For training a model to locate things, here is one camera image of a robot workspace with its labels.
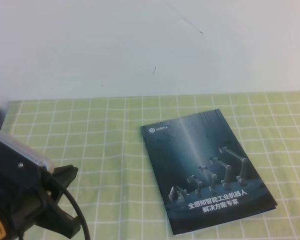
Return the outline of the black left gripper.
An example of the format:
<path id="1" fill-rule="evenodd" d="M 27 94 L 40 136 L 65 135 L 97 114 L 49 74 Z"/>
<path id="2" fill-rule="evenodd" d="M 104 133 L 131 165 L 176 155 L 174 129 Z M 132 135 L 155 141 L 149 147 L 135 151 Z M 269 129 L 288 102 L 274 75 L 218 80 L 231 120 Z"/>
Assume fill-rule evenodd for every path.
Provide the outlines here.
<path id="1" fill-rule="evenodd" d="M 74 237 L 81 229 L 79 218 L 58 203 L 78 170 L 72 164 L 55 167 L 0 130 L 0 240 L 21 240 L 32 226 Z"/>

